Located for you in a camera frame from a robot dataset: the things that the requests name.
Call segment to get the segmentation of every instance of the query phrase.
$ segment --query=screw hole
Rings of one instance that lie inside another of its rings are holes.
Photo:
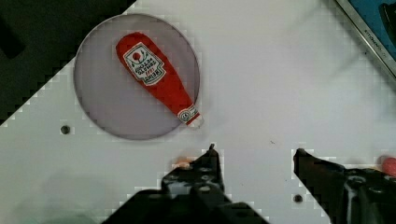
[[[303,202],[303,196],[300,194],[294,195],[293,200],[295,203],[302,203]]]
[[[70,127],[67,126],[67,125],[62,126],[61,133],[62,134],[69,134],[70,133]]]

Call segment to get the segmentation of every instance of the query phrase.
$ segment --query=metal screw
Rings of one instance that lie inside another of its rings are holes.
[[[203,187],[200,187],[199,190],[202,191],[202,192],[208,192],[208,191],[210,191],[210,187],[209,186],[203,186]]]
[[[293,200],[295,203],[302,203],[303,202],[303,196],[301,196],[300,194],[296,194],[293,197]]]
[[[207,180],[213,179],[213,176],[212,176],[212,175],[203,175],[201,178],[202,178],[204,181],[207,181]]]
[[[211,171],[212,171],[212,169],[207,168],[207,167],[201,167],[201,168],[199,168],[199,170],[200,170],[201,172],[211,172]]]
[[[70,127],[67,125],[62,126],[61,128],[62,134],[69,134],[70,133]]]
[[[382,190],[380,187],[370,187],[369,190],[374,193],[383,193],[384,192],[384,190]]]

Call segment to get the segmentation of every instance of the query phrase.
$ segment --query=orange object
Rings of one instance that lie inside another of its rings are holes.
[[[396,159],[395,158],[386,158],[382,162],[382,171],[387,175],[396,176]]]
[[[138,83],[166,105],[189,127],[199,128],[204,119],[195,108],[173,65],[150,38],[141,33],[123,37],[117,55]]]

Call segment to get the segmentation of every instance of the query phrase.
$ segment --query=blue object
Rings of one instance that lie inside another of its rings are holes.
[[[396,47],[389,38],[380,14],[380,6],[382,4],[390,5],[395,3],[395,0],[349,0],[349,2],[381,41],[392,58],[396,59]]]

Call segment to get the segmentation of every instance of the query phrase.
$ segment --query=white tabletop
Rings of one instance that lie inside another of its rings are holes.
[[[165,19],[199,55],[204,126],[143,142],[104,133],[78,104],[72,61],[0,127],[0,223],[99,222],[211,142],[234,202],[271,223],[329,223],[292,173],[292,150],[347,167],[396,156],[396,93],[327,2],[136,2],[128,13]]]

